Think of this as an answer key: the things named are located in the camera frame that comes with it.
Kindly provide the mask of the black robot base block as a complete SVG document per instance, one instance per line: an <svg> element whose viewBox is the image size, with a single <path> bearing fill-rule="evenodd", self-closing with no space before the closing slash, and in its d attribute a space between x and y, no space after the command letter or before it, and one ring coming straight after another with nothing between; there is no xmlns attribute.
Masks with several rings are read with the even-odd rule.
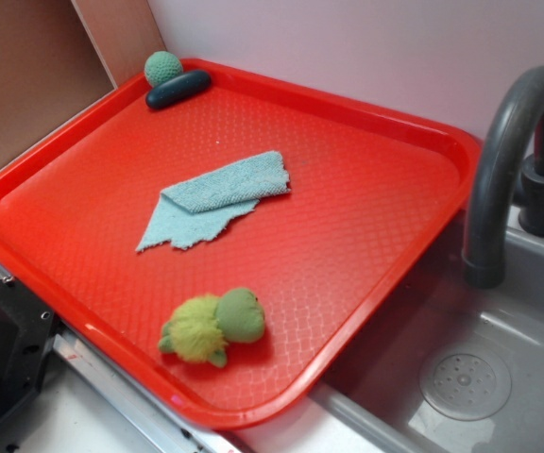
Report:
<svg viewBox="0 0 544 453"><path fill-rule="evenodd" d="M58 324L24 283L0 279L0 425L41 392Z"/></svg>

